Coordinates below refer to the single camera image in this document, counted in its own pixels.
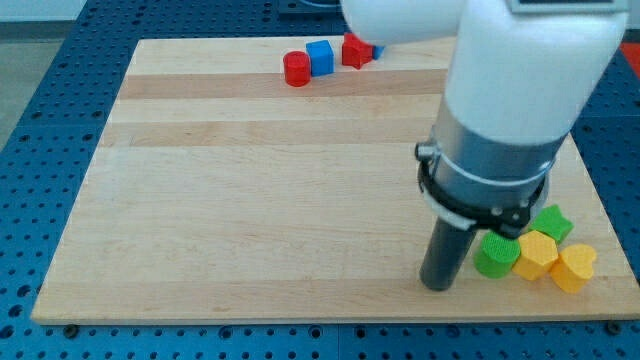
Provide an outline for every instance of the blue block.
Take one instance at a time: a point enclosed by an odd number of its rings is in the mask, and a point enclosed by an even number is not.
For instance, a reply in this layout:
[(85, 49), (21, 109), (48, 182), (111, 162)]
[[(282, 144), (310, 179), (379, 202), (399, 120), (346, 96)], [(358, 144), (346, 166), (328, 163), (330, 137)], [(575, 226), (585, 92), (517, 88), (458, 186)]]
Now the blue block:
[(329, 41), (308, 43), (307, 53), (311, 58), (311, 76), (333, 74), (333, 50)]
[(380, 59), (382, 56), (382, 52), (384, 51), (384, 46), (374, 46), (373, 47), (373, 60)]

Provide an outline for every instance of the green hexagonal block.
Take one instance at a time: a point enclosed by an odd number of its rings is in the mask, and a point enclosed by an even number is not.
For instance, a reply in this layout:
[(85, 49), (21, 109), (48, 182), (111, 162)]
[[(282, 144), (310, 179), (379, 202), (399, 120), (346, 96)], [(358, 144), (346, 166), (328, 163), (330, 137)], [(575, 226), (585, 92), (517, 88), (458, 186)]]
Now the green hexagonal block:
[(562, 215), (558, 205), (542, 209), (538, 217), (531, 223), (529, 230), (537, 230), (552, 237), (557, 245), (573, 230), (573, 223)]
[(506, 276), (520, 256), (520, 244), (494, 232), (488, 232), (483, 238), (473, 260), (482, 275), (499, 279)]

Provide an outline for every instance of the blue pegboard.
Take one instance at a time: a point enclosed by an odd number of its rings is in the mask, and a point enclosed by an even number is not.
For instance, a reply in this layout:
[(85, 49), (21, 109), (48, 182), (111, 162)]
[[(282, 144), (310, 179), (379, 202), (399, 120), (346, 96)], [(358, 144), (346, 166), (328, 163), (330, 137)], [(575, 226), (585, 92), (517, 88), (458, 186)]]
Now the blue pegboard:
[[(61, 327), (29, 320), (141, 38), (337, 35), (264, 1), (89, 0), (0, 153), (0, 359), (640, 358), (640, 322)], [(640, 84), (618, 53), (573, 136), (640, 275)]]

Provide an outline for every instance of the wood grain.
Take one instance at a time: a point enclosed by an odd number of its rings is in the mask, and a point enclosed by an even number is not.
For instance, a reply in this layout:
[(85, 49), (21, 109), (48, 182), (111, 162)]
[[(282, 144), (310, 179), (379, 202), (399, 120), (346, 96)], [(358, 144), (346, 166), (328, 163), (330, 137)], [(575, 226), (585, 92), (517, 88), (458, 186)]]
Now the wood grain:
[[(638, 285), (570, 138), (552, 171), (549, 203), (576, 224), (565, 244), (582, 242), (598, 252), (596, 275), (582, 292), (566, 294), (548, 276), (487, 279), (471, 261), (450, 291), (421, 285), (418, 268), (435, 216), (418, 191), (413, 147), (435, 120), (446, 71), (440, 65), (448, 62), (453, 39), (388, 49), (382, 63), (361, 72), (341, 69), (302, 89), (282, 85), (268, 59), (279, 61), (284, 49), (305, 39), (263, 40), (138, 45), (35, 321), (640, 315)], [(256, 76), (262, 79), (256, 88), (230, 85)]]

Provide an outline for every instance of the yellow block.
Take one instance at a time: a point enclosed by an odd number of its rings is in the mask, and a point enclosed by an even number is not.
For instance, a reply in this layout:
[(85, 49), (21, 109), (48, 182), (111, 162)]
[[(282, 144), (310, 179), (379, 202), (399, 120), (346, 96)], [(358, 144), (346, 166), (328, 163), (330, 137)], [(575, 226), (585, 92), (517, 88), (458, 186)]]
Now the yellow block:
[(539, 232), (530, 231), (518, 238), (520, 258), (512, 271), (527, 280), (537, 280), (549, 271), (558, 259), (556, 241)]
[(575, 294), (593, 277), (593, 262), (597, 257), (589, 245), (568, 246), (551, 268), (551, 278), (562, 290)]

